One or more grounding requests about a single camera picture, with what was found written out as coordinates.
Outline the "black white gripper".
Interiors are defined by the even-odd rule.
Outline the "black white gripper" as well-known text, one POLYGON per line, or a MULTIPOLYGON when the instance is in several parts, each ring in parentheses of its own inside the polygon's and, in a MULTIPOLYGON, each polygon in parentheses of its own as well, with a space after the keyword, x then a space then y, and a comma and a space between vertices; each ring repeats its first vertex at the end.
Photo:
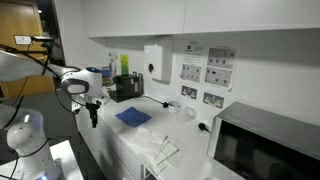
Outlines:
MULTIPOLYGON (((104 106, 110 101, 110 98, 105 95, 104 93, 101 93, 98 96, 89 97, 84 94, 80 95, 73 95, 72 96, 72 111, 78 112, 81 107, 85 107, 87 104, 94 104, 99 106, 104 106)), ((92 128, 96 128, 98 124, 98 116, 93 115, 91 117, 92 120, 92 128)))

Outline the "white robot base table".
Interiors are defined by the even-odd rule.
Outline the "white robot base table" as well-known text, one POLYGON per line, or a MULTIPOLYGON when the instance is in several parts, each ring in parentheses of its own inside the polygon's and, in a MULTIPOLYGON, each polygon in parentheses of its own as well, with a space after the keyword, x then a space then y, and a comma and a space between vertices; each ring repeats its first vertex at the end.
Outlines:
MULTIPOLYGON (((63 180, 84 180, 68 140, 51 146, 50 152, 52 158, 58 162, 60 176, 63 180)), ((14 180, 21 180, 27 174, 27 171, 24 169, 22 161, 18 160, 18 164, 11 161, 1 165, 0 174, 0 180, 9 180, 10 176, 14 180)))

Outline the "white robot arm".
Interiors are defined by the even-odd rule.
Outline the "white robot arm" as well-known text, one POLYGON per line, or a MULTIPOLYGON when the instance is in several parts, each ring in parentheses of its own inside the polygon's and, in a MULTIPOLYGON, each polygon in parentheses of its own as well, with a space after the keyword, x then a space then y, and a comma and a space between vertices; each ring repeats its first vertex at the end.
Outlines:
MULTIPOLYGON (((94 101, 102 94, 102 73, 94 67, 79 69, 45 64, 39 60, 23 58, 9 52, 0 52, 0 81, 16 81, 33 75, 53 76, 61 83, 61 89, 68 95, 84 95, 86 109, 90 113, 92 127, 98 124, 97 110, 100 104, 94 101)), ((7 143, 18 158, 13 177, 19 180, 58 180, 61 170, 57 167, 43 130, 43 115, 36 110, 24 109, 20 105, 2 104, 0 128, 7 130, 7 143)))

